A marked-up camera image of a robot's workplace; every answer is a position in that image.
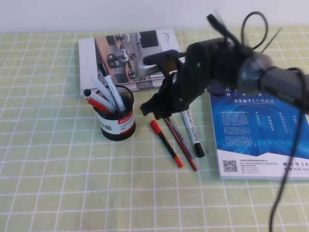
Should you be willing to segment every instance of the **red label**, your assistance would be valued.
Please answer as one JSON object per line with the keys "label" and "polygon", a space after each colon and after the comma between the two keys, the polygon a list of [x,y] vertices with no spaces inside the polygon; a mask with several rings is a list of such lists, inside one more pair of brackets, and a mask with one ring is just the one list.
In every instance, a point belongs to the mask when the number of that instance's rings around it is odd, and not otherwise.
{"label": "red label", "polygon": [[127,122],[133,115],[133,109],[131,110],[130,114],[126,117],[123,117],[122,119],[119,119],[118,120],[118,124],[122,124],[122,123],[125,123]]}

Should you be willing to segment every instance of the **book cover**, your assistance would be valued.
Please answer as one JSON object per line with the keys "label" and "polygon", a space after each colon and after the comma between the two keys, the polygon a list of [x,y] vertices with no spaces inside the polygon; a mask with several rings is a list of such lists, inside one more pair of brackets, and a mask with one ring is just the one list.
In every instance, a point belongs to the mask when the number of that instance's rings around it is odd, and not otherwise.
{"label": "book cover", "polygon": [[[267,93],[246,95],[229,88],[210,94],[221,178],[281,178],[297,127],[299,110]],[[309,179],[309,117],[304,117],[292,179]]]}
{"label": "book cover", "polygon": [[92,77],[104,84],[101,69],[111,75],[115,84],[131,90],[159,87],[162,73],[140,75],[138,65],[143,58],[175,49],[180,51],[176,35],[171,29],[142,31],[79,40],[81,94],[86,88],[95,89]]}

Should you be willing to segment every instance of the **pen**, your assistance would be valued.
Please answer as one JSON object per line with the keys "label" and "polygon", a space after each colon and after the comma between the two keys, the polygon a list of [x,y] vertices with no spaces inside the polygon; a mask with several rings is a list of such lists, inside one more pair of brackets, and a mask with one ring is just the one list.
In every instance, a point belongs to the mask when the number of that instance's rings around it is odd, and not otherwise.
{"label": "pen", "polygon": [[104,95],[104,97],[106,97],[112,106],[117,109],[117,104],[107,88],[95,77],[91,78],[91,82],[98,88],[98,90],[100,90],[100,92]]}
{"label": "pen", "polygon": [[125,105],[124,105],[124,102],[122,101],[118,91],[117,91],[117,88],[116,86],[114,85],[114,83],[112,82],[112,79],[111,79],[111,76],[110,75],[107,75],[104,77],[105,81],[107,82],[111,92],[112,92],[112,95],[114,96],[117,104],[118,104],[118,107],[120,109],[120,112],[121,111],[124,111],[126,109]]}
{"label": "pen", "polygon": [[185,147],[183,146],[183,144],[181,143],[180,139],[178,138],[177,134],[175,133],[172,125],[170,124],[169,118],[165,118],[164,121],[166,122],[167,126],[169,127],[170,131],[172,132],[172,134],[174,135],[177,143],[179,144],[180,148],[182,149],[185,157],[187,158],[189,164],[191,165],[192,169],[196,172],[197,171],[197,167],[195,166],[195,164],[193,163],[188,151],[185,149]]}
{"label": "pen", "polygon": [[187,110],[182,111],[182,116],[183,116],[184,122],[185,122],[185,124],[186,124],[186,126],[189,130],[191,140],[194,144],[195,151],[197,152],[197,157],[201,158],[205,154],[204,154],[204,151],[203,151],[201,144],[199,143],[197,133],[196,133],[194,126],[193,126],[192,118],[191,118],[191,116],[190,116],[190,114]]}
{"label": "pen", "polygon": [[165,145],[165,147],[167,148],[167,150],[169,151],[169,153],[172,155],[175,163],[177,164],[177,166],[179,168],[183,167],[182,162],[180,161],[180,159],[178,158],[178,156],[176,155],[175,151],[173,150],[173,148],[170,146],[168,140],[166,139],[166,137],[164,136],[161,128],[159,127],[159,125],[157,124],[157,122],[155,120],[152,120],[150,123],[150,127],[153,129],[153,131],[159,135],[160,139],[162,140],[163,144]]}
{"label": "pen", "polygon": [[92,105],[93,107],[97,108],[98,110],[104,112],[104,113],[108,113],[108,114],[112,114],[112,111],[108,110],[104,105],[100,104],[99,102],[93,100],[92,98],[90,99],[86,99],[86,101]]}
{"label": "pen", "polygon": [[102,98],[100,95],[96,94],[95,92],[91,91],[90,89],[84,90],[84,95],[89,98],[97,101],[98,103],[104,105],[108,110],[115,113],[116,109],[113,105],[106,99]]}
{"label": "pen", "polygon": [[172,125],[172,127],[173,127],[175,133],[177,134],[178,138],[180,139],[180,141],[184,145],[185,149],[188,151],[191,159],[195,159],[196,155],[195,155],[194,151],[191,149],[191,147],[188,145],[187,141],[184,139],[183,134],[180,132],[179,128],[176,125],[176,122],[174,121],[174,119],[172,117],[169,118],[169,122]]}

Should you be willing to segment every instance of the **black wire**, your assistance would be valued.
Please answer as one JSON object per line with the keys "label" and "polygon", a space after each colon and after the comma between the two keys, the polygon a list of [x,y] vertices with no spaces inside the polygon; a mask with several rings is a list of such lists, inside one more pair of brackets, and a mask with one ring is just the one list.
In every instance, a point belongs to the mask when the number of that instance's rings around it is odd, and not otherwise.
{"label": "black wire", "polygon": [[245,17],[245,19],[243,20],[243,22],[242,22],[241,31],[240,31],[241,45],[243,45],[243,46],[247,46],[247,44],[245,44],[245,26],[246,26],[246,23],[247,23],[248,19],[249,19],[251,16],[253,16],[253,15],[259,15],[259,16],[261,16],[261,18],[263,19],[263,21],[264,21],[264,23],[265,23],[265,34],[264,34],[264,37],[263,37],[263,39],[261,40],[260,43],[258,43],[256,46],[254,46],[254,47],[252,48],[252,50],[255,50],[255,49],[257,49],[259,46],[261,46],[261,45],[265,42],[265,40],[266,40],[266,37],[267,37],[267,34],[268,34],[268,22],[267,22],[267,19],[265,18],[265,16],[264,16],[261,12],[259,12],[259,11],[253,11],[253,12],[251,12],[250,14],[248,14],[248,15]]}
{"label": "black wire", "polygon": [[219,22],[214,15],[208,15],[207,19],[212,28],[222,34],[225,38],[229,38],[235,46],[240,46],[238,39],[225,27],[224,24]]}
{"label": "black wire", "polygon": [[274,34],[274,36],[270,39],[270,41],[266,44],[266,46],[263,48],[261,53],[265,52],[265,50],[268,48],[268,46],[273,42],[273,40],[277,37],[277,35],[280,33],[282,28],[279,28],[278,31]]}
{"label": "black wire", "polygon": [[289,68],[288,70],[291,70],[293,72],[297,72],[297,77],[299,78],[299,81],[301,82],[301,86],[302,86],[302,108],[299,110],[298,125],[297,125],[296,132],[295,132],[294,143],[293,143],[292,151],[291,151],[291,154],[290,154],[289,163],[288,163],[288,166],[285,169],[284,176],[282,178],[276,200],[275,200],[275,202],[274,202],[274,204],[271,208],[271,211],[270,211],[269,225],[268,225],[269,232],[273,232],[274,216],[275,216],[276,209],[278,207],[278,204],[281,200],[281,197],[282,197],[282,194],[283,194],[283,191],[284,191],[284,188],[285,188],[285,184],[286,184],[287,177],[288,177],[288,174],[289,174],[289,171],[290,171],[290,167],[291,167],[293,159],[295,157],[297,145],[298,145],[299,138],[300,138],[300,135],[301,135],[302,121],[303,121],[304,114],[306,112],[305,106],[306,106],[307,93],[306,93],[305,75],[298,68]]}

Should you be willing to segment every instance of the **pen cap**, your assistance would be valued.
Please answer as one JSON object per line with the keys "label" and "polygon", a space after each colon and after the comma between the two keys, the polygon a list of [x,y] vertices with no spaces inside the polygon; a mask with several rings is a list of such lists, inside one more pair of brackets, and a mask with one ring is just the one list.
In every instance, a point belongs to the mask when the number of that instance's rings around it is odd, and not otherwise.
{"label": "pen cap", "polygon": [[159,127],[159,125],[157,124],[157,122],[155,120],[152,120],[150,123],[150,127],[153,129],[153,131],[159,135],[159,133],[162,132],[161,128]]}
{"label": "pen cap", "polygon": [[[116,112],[115,114],[108,114],[97,108],[94,109],[100,120],[102,134],[107,139],[121,141],[129,138],[136,129],[133,112],[134,96],[132,91],[127,87],[122,85],[115,86],[126,109],[121,112]],[[99,90],[96,93],[104,97]]]}

